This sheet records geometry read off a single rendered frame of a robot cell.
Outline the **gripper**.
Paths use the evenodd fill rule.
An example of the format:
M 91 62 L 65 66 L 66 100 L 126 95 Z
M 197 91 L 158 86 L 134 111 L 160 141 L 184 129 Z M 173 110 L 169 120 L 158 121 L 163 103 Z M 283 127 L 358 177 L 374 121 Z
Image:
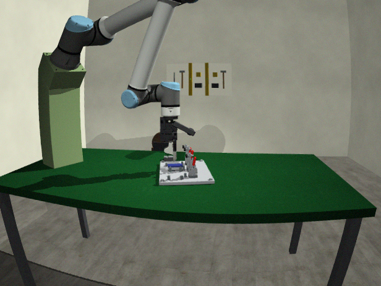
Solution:
M 164 152 L 166 154 L 173 155 L 173 161 L 176 159 L 176 141 L 178 139 L 177 128 L 172 125 L 176 117 L 160 117 L 160 141 L 168 142 L 169 146 L 165 147 Z M 170 123 L 168 121 L 171 121 Z M 165 134 L 165 138 L 164 138 Z

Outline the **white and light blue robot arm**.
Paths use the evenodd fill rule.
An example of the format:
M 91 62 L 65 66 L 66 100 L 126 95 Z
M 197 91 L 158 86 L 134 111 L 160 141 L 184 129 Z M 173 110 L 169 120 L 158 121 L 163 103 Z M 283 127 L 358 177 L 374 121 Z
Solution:
M 121 11 L 96 21 L 81 15 L 69 17 L 50 61 L 65 70 L 77 69 L 84 46 L 107 45 L 116 33 L 152 17 L 137 57 L 127 90 L 121 95 L 128 108 L 161 102 L 161 115 L 180 115 L 180 87 L 177 82 L 148 85 L 163 39 L 176 6 L 198 0 L 140 0 Z M 107 41 L 108 40 L 108 41 Z

